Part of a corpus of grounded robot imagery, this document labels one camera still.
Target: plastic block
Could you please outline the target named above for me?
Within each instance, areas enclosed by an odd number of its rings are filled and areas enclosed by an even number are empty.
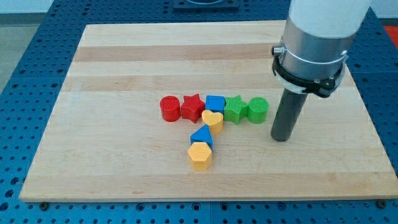
[[[234,124],[239,122],[248,114],[248,104],[242,101],[241,95],[226,97],[224,107],[224,120],[232,121]]]
[[[198,131],[191,135],[191,144],[194,142],[205,142],[210,146],[210,149],[213,150],[213,138],[210,134],[209,126],[203,125]]]
[[[201,112],[205,110],[205,103],[200,100],[199,94],[193,96],[184,96],[184,102],[181,106],[182,119],[190,119],[196,124]]]
[[[224,114],[225,98],[223,96],[206,96],[206,110]]]
[[[248,120],[254,124],[261,124],[267,119],[269,103],[262,97],[254,97],[249,102]]]
[[[222,113],[204,110],[201,113],[201,119],[209,126],[211,135],[216,135],[223,130],[224,115]]]
[[[165,121],[177,121],[181,117],[180,100],[175,96],[165,96],[160,101],[160,110]]]
[[[188,156],[194,170],[207,170],[213,160],[213,152],[205,142],[194,142],[188,149]]]

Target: blue triangular prism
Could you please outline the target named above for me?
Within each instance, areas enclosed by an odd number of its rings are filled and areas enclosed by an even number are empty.
[[[194,142],[205,142],[209,145],[210,149],[213,150],[213,138],[210,134],[209,126],[203,125],[198,131],[191,135],[191,144]]]

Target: wooden cutting board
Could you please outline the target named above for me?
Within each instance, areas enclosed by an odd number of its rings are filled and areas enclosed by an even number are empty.
[[[288,142],[270,130],[282,93],[271,47],[284,21],[86,26],[20,198],[26,202],[398,197],[398,180],[349,72],[310,95]],[[166,95],[262,96],[267,121],[225,122],[213,163],[187,156],[201,121],[167,123]]]

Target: black clamp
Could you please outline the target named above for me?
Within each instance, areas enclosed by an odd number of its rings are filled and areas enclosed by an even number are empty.
[[[276,71],[280,75],[280,77],[282,77],[289,83],[305,88],[302,93],[313,93],[322,98],[328,98],[331,93],[333,93],[337,89],[338,85],[340,84],[339,78],[342,78],[343,76],[341,74],[342,69],[343,65],[331,78],[319,80],[317,82],[315,80],[305,80],[293,76],[284,68],[282,68],[282,66],[280,65],[279,57],[274,57],[274,61],[272,63],[272,71],[274,72],[274,75],[276,75]]]

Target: red star block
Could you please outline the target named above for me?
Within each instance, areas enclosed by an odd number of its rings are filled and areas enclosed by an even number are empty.
[[[184,96],[184,103],[181,106],[181,115],[183,119],[190,119],[196,124],[201,112],[205,110],[205,103],[200,100],[199,94],[193,96]]]

